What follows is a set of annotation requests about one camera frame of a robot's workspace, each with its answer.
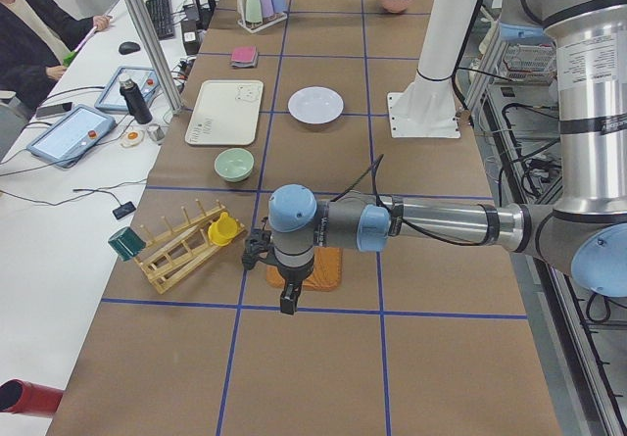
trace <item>tablet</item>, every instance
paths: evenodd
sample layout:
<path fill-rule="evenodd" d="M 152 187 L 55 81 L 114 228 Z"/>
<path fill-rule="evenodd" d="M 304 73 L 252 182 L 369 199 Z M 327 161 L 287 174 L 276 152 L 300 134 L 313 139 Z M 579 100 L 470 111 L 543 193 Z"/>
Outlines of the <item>tablet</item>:
<path fill-rule="evenodd" d="M 159 81 L 152 69 L 144 67 L 119 67 L 107 83 L 107 86 L 96 100 L 94 107 L 108 113 L 128 113 L 124 97 L 120 95 L 120 74 L 126 73 L 137 83 L 144 100 L 150 105 L 155 98 Z"/>
<path fill-rule="evenodd" d="M 98 110 L 77 105 L 63 118 L 35 137 L 26 149 L 57 167 L 68 168 L 98 143 L 116 120 Z"/>

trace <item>orange wooden board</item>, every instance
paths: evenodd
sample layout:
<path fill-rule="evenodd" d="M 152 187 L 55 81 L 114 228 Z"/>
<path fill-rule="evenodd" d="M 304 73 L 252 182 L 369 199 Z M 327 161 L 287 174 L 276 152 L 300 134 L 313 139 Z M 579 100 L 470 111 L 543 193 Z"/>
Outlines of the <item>orange wooden board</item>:
<path fill-rule="evenodd" d="M 307 291 L 332 291 L 342 280 L 342 250 L 340 248 L 315 248 L 313 258 L 313 274 L 303 281 Z M 283 288 L 285 279 L 281 277 L 276 266 L 268 266 L 265 280 L 272 287 Z"/>

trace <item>wire basket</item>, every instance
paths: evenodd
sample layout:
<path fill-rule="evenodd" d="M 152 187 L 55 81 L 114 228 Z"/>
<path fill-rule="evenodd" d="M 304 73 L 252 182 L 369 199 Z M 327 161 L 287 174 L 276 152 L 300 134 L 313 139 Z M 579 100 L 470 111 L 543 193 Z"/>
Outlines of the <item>wire basket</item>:
<path fill-rule="evenodd" d="M 555 76 L 555 48 L 509 46 L 499 67 L 501 76 L 525 83 L 550 83 Z"/>

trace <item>black cable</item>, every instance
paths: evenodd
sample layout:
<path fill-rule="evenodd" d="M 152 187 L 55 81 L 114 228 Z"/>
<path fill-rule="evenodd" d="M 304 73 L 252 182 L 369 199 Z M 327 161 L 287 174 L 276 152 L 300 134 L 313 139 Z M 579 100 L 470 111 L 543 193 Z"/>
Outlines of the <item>black cable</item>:
<path fill-rule="evenodd" d="M 104 189 L 87 189 L 87 188 L 80 188 L 80 189 L 73 189 L 72 190 L 74 193 L 79 193 L 81 191 L 87 191 L 90 193 L 105 193 L 105 194 L 110 194 L 111 196 L 113 196 L 116 201 L 118 201 L 118 204 L 121 205 L 120 199 L 118 199 L 118 196 L 116 196 L 114 193 L 112 193 L 111 191 L 106 191 Z"/>
<path fill-rule="evenodd" d="M 518 107 L 518 105 L 519 105 L 518 103 L 510 103 L 508 105 L 503 106 L 503 108 L 501 109 L 501 116 L 506 122 L 509 139 L 511 140 L 511 144 L 513 145 L 516 151 L 516 155 L 520 157 L 522 155 L 522 152 L 520 151 L 520 143 L 518 142 L 518 139 L 516 138 L 516 134 L 513 132 L 513 125 L 511 124 L 511 121 L 507 117 L 507 111 L 509 111 L 509 108 L 512 108 L 514 106 Z"/>
<path fill-rule="evenodd" d="M 455 81 L 456 81 L 456 78 L 457 78 L 459 65 L 461 64 L 461 59 L 463 59 L 463 51 L 466 48 L 466 46 L 468 45 L 468 40 L 470 39 L 470 34 L 472 33 L 472 28 L 473 28 L 474 22 L 477 20 L 477 17 L 479 16 L 479 12 L 481 11 L 481 6 L 482 5 L 483 5 L 483 0 L 477 0 L 475 2 L 475 4 L 474 4 L 474 10 L 472 11 L 472 15 L 470 16 L 470 22 L 468 23 L 468 27 L 466 28 L 466 34 L 463 37 L 463 41 L 461 42 L 461 46 L 459 47 L 458 59 L 455 62 L 453 74 L 451 75 L 451 80 L 453 82 L 453 91 L 457 95 L 458 99 L 461 101 L 461 105 L 463 106 L 463 108 L 465 110 L 468 109 L 468 107 L 467 107 L 467 105 L 465 103 L 465 100 L 466 100 L 465 96 L 463 96 L 461 91 L 457 88 L 457 86 L 455 84 Z"/>
<path fill-rule="evenodd" d="M 592 316 L 590 315 L 590 309 L 592 308 L 592 304 L 595 302 L 595 299 L 598 296 L 603 297 L 605 315 L 602 316 L 601 318 L 592 318 Z M 592 323 L 595 323 L 597 325 L 602 325 L 606 323 L 610 317 L 611 317 L 611 309 L 609 307 L 609 299 L 606 296 L 602 296 L 601 294 L 597 294 L 596 292 L 594 292 L 593 295 L 590 296 L 590 298 L 588 299 L 588 302 L 586 303 L 586 318 Z"/>
<path fill-rule="evenodd" d="M 535 105 L 525 105 L 523 103 L 508 103 L 501 109 L 501 115 L 506 118 L 507 111 L 511 108 L 520 108 L 526 111 L 530 111 L 532 113 L 536 113 L 538 115 L 546 116 L 547 118 L 553 118 L 554 120 L 558 120 L 559 116 L 548 115 L 547 113 L 543 113 L 538 110 L 553 110 L 551 106 L 535 106 Z"/>
<path fill-rule="evenodd" d="M 120 124 L 122 124 L 124 122 L 124 120 L 126 118 L 128 118 L 130 116 L 130 114 L 125 114 L 122 119 L 120 120 L 120 122 L 116 123 L 116 128 L 120 127 Z M 126 125 L 126 127 L 120 132 L 120 135 L 118 137 L 116 137 L 115 139 L 111 139 L 111 140 L 105 140 L 102 142 L 98 142 L 97 144 L 94 144 L 94 147 L 100 147 L 103 145 L 107 145 L 107 144 L 111 144 L 112 142 L 115 142 L 117 140 L 120 140 L 122 138 L 122 136 L 126 133 L 126 131 L 128 130 L 128 128 L 130 127 L 131 124 L 133 124 L 133 121 L 135 121 L 135 118 L 131 118 L 131 120 L 128 122 L 128 124 Z"/>
<path fill-rule="evenodd" d="M 338 194 L 337 196 L 335 196 L 334 198 L 331 199 L 331 202 L 336 202 L 339 201 L 340 199 L 342 199 L 344 196 L 346 196 L 348 193 L 350 193 L 353 189 L 355 189 L 355 187 L 360 184 L 360 182 L 365 178 L 365 176 L 367 174 L 369 174 L 372 169 L 374 168 L 375 164 L 377 163 L 377 161 L 379 161 L 381 158 L 383 158 L 383 155 L 380 155 L 373 163 L 372 165 L 370 165 L 370 167 L 368 167 L 355 181 L 353 181 L 353 183 L 351 183 L 351 185 L 346 188 L 344 191 L 342 191 L 340 194 Z"/>
<path fill-rule="evenodd" d="M 522 187 L 522 190 L 525 192 L 525 194 L 538 199 L 541 193 L 538 188 L 536 188 L 536 186 L 533 184 L 533 179 L 531 177 L 532 170 L 533 169 L 531 167 L 527 167 L 525 169 L 522 176 L 520 176 L 520 186 Z M 529 189 L 527 189 L 527 187 L 525 186 L 525 179 L 529 182 Z"/>
<path fill-rule="evenodd" d="M 620 309 L 625 309 L 625 310 L 627 310 L 627 306 L 625 306 L 625 305 L 623 305 L 623 304 L 621 304 L 621 303 L 619 303 L 619 302 L 612 301 L 612 300 L 611 300 L 611 299 L 609 299 L 608 297 L 605 297 L 605 298 L 607 299 L 607 301 L 608 301 L 609 303 L 613 304 L 614 306 L 616 306 L 616 307 L 618 307 L 618 308 L 620 308 Z"/>
<path fill-rule="evenodd" d="M 29 122 L 28 124 L 25 124 L 24 127 L 22 127 L 20 129 L 20 133 L 24 132 L 24 129 L 26 129 L 27 127 L 32 127 L 36 124 L 43 124 L 43 125 L 47 125 L 47 126 L 51 126 L 52 123 L 51 122 L 44 122 L 44 121 L 33 121 L 33 122 Z"/>
<path fill-rule="evenodd" d="M 76 157 L 71 157 L 69 159 L 63 159 L 63 160 L 59 160 L 57 162 L 52 162 L 50 164 L 45 164 L 45 165 L 41 165 L 39 167 L 33 167 L 32 169 L 24 169 L 24 170 L 18 170 L 18 171 L 11 171 L 9 173 L 0 173 L 0 176 L 11 176 L 12 174 L 21 174 L 21 173 L 27 173 L 29 171 L 35 171 L 35 170 L 41 170 L 41 169 L 45 169 L 47 167 L 52 167 L 54 165 L 58 165 L 58 164 L 64 164 L 65 162 L 73 162 L 74 164 L 76 162 L 78 162 L 81 158 L 82 155 L 76 156 Z"/>
<path fill-rule="evenodd" d="M 132 184 L 143 184 L 145 182 L 146 182 L 146 178 L 140 179 L 139 181 L 124 181 L 124 182 L 116 184 L 114 186 L 104 186 L 102 188 L 96 188 L 96 189 L 87 189 L 87 188 L 75 189 L 75 190 L 73 190 L 74 192 L 78 192 L 78 191 L 87 191 L 87 192 L 84 193 L 84 194 L 79 194 L 78 196 L 73 196 L 73 197 L 68 198 L 68 199 L 66 199 L 64 201 L 59 201 L 57 203 L 51 203 L 49 201 L 41 201 L 41 200 L 37 200 L 37 199 L 26 198 L 25 196 L 20 196 L 18 194 L 10 193 L 10 192 L 5 191 L 5 190 L 3 190 L 1 188 L 0 188 L 0 193 L 6 194 L 7 196 L 11 196 L 12 198 L 21 199 L 23 201 L 29 201 L 30 203 L 34 203 L 36 205 L 49 206 L 49 207 L 61 206 L 61 205 L 64 205 L 66 203 L 70 203 L 72 201 L 77 201 L 77 200 L 80 200 L 82 198 L 86 198 L 87 196 L 91 196 L 92 194 L 98 193 L 98 192 L 105 192 L 105 193 L 111 194 L 112 196 L 114 196 L 116 198 L 116 200 L 119 203 L 120 200 L 118 199 L 118 197 L 114 193 L 109 193 L 107 190 L 120 188 L 122 186 L 129 186 L 129 185 L 132 185 Z"/>
<path fill-rule="evenodd" d="M 528 153 L 527 155 L 521 155 L 520 157 L 510 160 L 506 165 L 503 165 L 501 167 L 501 169 L 499 170 L 499 178 L 498 178 L 498 189 L 499 189 L 499 207 L 503 205 L 503 173 L 506 170 L 506 166 L 512 166 L 515 163 L 519 163 L 519 162 L 523 162 L 531 157 L 534 157 L 538 154 L 540 154 L 541 152 L 544 152 L 545 150 L 549 149 L 550 147 L 553 147 L 557 142 L 559 142 L 559 139 L 554 139 L 551 142 L 549 142 L 548 144 L 543 145 L 542 147 L 540 147 L 539 149 L 534 150 L 533 152 Z"/>
<path fill-rule="evenodd" d="M 27 152 L 27 149 L 22 149 L 19 150 L 18 152 L 16 152 L 15 154 L 13 154 L 11 157 L 9 157 L 7 160 L 5 160 L 4 162 L 0 162 L 0 165 L 5 165 L 8 164 L 9 162 L 11 162 L 13 159 L 15 159 L 17 157 L 17 155 L 19 155 L 21 152 Z"/>
<path fill-rule="evenodd" d="M 390 215 L 392 214 L 392 212 L 390 211 L 390 208 L 388 208 L 385 203 L 381 200 L 381 197 L 379 196 L 377 187 L 376 187 L 376 174 L 379 170 L 379 166 L 381 165 L 381 161 L 383 160 L 383 154 L 381 154 L 372 164 L 372 170 L 370 171 L 371 174 L 371 179 L 372 179 L 372 193 L 374 194 L 374 198 L 376 200 L 376 205 L 379 207 L 384 208 Z M 486 236 L 486 241 L 483 242 L 459 242 L 456 240 L 450 240 L 448 238 L 445 237 L 441 237 L 440 235 L 437 235 L 433 232 L 430 232 L 429 230 L 426 230 L 414 223 L 409 222 L 408 220 L 406 220 L 405 218 L 401 218 L 401 222 L 403 224 L 405 224 L 407 227 L 411 228 L 412 230 L 415 230 L 418 233 L 421 233 L 422 235 L 424 235 L 425 237 L 429 237 L 432 238 L 433 240 L 438 240 L 440 242 L 444 242 L 444 243 L 448 243 L 450 245 L 456 245 L 458 247 L 480 247 L 482 245 L 486 244 L 486 241 L 488 240 L 488 236 Z"/>
<path fill-rule="evenodd" d="M 70 90 L 60 91 L 59 93 L 53 93 L 52 95 L 48 95 L 46 98 L 43 99 L 43 101 L 41 103 L 39 103 L 39 106 L 37 106 L 37 108 L 40 108 L 41 105 L 43 105 L 46 101 L 50 100 L 51 98 L 54 98 L 55 96 L 65 95 L 67 93 L 72 93 L 73 91 L 80 91 L 80 90 L 104 90 L 104 89 L 105 89 L 104 86 L 79 86 L 78 88 L 72 88 Z"/>
<path fill-rule="evenodd" d="M 499 75 L 497 73 L 490 73 L 490 72 L 480 71 L 479 69 L 472 69 L 470 67 L 457 67 L 457 69 L 459 71 L 468 71 L 468 72 L 482 73 L 484 75 L 493 76 L 494 78 L 500 78 L 501 80 L 505 80 L 505 81 L 516 81 L 516 80 L 514 80 L 512 78 L 509 78 L 507 76 L 502 76 L 502 75 Z"/>

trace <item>green bowl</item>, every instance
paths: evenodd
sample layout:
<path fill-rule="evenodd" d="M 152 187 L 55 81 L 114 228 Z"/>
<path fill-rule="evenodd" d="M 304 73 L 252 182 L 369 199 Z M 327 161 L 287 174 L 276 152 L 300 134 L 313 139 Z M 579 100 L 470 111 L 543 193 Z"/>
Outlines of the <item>green bowl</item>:
<path fill-rule="evenodd" d="M 248 178 L 253 171 L 255 159 L 246 149 L 227 149 L 221 152 L 214 162 L 216 173 L 229 183 L 236 183 Z"/>

